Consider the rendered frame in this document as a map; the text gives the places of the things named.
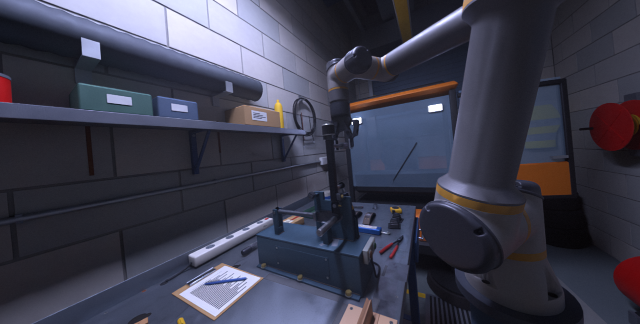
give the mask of large gray duct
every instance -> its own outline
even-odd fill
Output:
[[[253,78],[101,25],[35,0],[0,0],[0,42],[64,57],[80,57],[80,38],[100,43],[101,64],[178,82],[213,93],[233,83],[233,96],[257,101],[262,84]]]

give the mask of floor grate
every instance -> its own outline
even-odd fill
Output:
[[[471,324],[471,312],[429,295],[426,324]]]

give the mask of paper document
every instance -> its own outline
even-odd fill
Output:
[[[247,278],[242,281],[231,281],[229,283],[218,283],[204,285],[208,281],[218,281],[234,278]],[[247,273],[246,271],[235,269],[235,267],[224,265],[215,270],[195,285],[180,293],[199,308],[217,317],[224,312],[238,298],[249,291],[258,281],[260,276]]]

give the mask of clipboard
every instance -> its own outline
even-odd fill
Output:
[[[262,278],[263,278],[262,276],[257,276],[257,275],[255,275],[255,274],[251,274],[251,273],[249,273],[249,272],[247,272],[247,271],[240,270],[240,269],[237,269],[236,267],[233,267],[233,266],[231,266],[231,265],[226,265],[226,264],[220,264],[220,265],[216,266],[216,267],[215,267],[215,271],[213,271],[211,274],[215,274],[215,272],[217,272],[219,269],[221,269],[222,267],[225,267],[225,266],[230,267],[230,268],[231,268],[231,269],[233,269],[233,270],[242,271],[243,273],[249,274],[249,275],[251,275],[251,276],[256,276],[256,277],[258,277],[259,279],[258,279],[258,281],[256,281],[256,283],[254,283],[253,285],[251,285],[248,289],[244,290],[244,292],[242,293],[242,295],[240,295],[240,296],[236,297],[236,299],[235,299],[233,302],[231,302],[231,303],[229,303],[228,305],[226,305],[226,308],[224,308],[224,310],[222,310],[218,315],[212,315],[211,313],[209,313],[209,312],[208,312],[208,311],[206,311],[205,309],[203,309],[203,308],[199,307],[198,305],[194,304],[193,302],[189,301],[189,299],[186,299],[185,297],[183,297],[183,296],[181,296],[181,295],[180,295],[183,291],[185,291],[185,290],[187,290],[187,289],[189,289],[189,288],[190,288],[190,286],[189,286],[189,285],[185,285],[185,286],[181,287],[180,289],[178,289],[178,290],[176,290],[176,291],[172,292],[172,294],[173,294],[175,297],[177,297],[178,299],[180,299],[180,300],[184,301],[185,303],[189,304],[190,306],[192,306],[194,309],[198,310],[198,311],[199,311],[199,312],[201,312],[202,314],[206,315],[206,317],[208,317],[208,318],[210,318],[210,319],[212,319],[212,320],[217,319],[217,318],[218,318],[218,317],[220,317],[220,315],[222,315],[222,314],[223,314],[227,309],[229,309],[233,304],[235,304],[235,302],[236,302],[236,301],[238,301],[241,297],[243,297],[245,294],[247,294],[247,292],[249,292],[249,290],[253,289],[253,287],[254,287],[257,283],[259,283],[259,282],[262,280]]]

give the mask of blue pen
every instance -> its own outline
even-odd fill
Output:
[[[204,285],[230,283],[231,281],[242,281],[242,280],[246,280],[246,278],[235,278],[235,279],[226,279],[226,280],[218,280],[218,281],[208,281],[208,282],[204,283]]]

